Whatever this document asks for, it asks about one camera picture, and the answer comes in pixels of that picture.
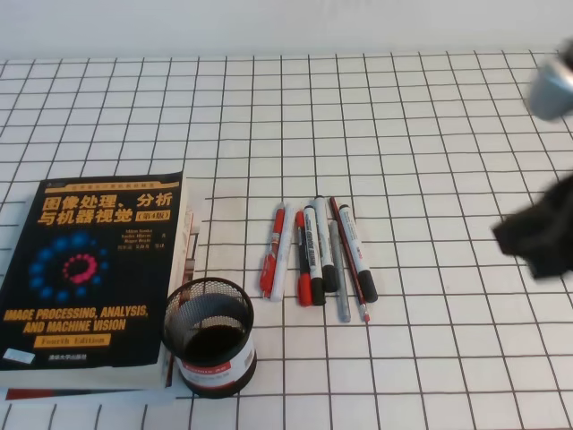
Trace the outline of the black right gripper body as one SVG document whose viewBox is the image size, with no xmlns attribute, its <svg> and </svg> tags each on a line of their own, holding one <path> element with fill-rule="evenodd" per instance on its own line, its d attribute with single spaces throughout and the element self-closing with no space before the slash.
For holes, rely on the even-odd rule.
<svg viewBox="0 0 573 430">
<path fill-rule="evenodd" d="M 572 176 L 549 187 L 533 205 L 492 228 L 501 252 L 523 259 L 535 279 L 572 270 Z"/>
</svg>

